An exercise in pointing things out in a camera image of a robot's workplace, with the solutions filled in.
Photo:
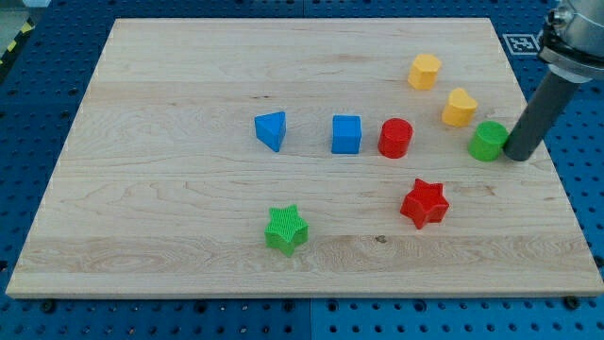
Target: green cylinder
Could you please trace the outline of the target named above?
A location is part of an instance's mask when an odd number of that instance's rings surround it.
[[[507,140],[508,131],[504,126],[497,122],[485,121],[476,127],[468,145],[468,152],[479,161],[491,162],[499,157]]]

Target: yellow black hazard tape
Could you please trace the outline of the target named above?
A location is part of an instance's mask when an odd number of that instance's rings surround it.
[[[12,65],[17,60],[21,50],[23,50],[25,47],[25,42],[27,42],[31,36],[34,28],[34,22],[31,20],[31,18],[27,19],[25,24],[19,30],[19,33],[17,33],[15,39],[8,44],[6,51],[2,54],[2,58],[0,58],[0,84],[7,77],[8,71],[10,71],[10,68],[12,68]]]

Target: green block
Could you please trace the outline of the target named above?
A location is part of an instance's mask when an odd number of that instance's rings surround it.
[[[485,121],[476,127],[468,145],[468,152],[479,161],[491,162],[501,154],[503,144],[508,140],[508,131],[497,122]]]
[[[298,216],[295,205],[285,209],[270,208],[271,222],[264,230],[266,246],[281,250],[287,257],[294,254],[297,246],[309,240],[309,225]]]

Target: blue pegboard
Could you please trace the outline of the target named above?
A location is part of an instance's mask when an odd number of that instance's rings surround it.
[[[536,36],[554,1],[55,0],[0,85],[0,289],[8,284],[115,18],[489,17]],[[504,48],[526,96],[545,66]],[[579,224],[604,256],[601,82],[585,84],[545,141]],[[14,301],[0,339],[604,338],[604,298]]]

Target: red star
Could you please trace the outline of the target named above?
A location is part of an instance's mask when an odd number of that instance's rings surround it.
[[[426,183],[415,179],[413,190],[405,196],[400,213],[409,217],[419,230],[429,222],[441,222],[449,202],[443,196],[442,183]]]

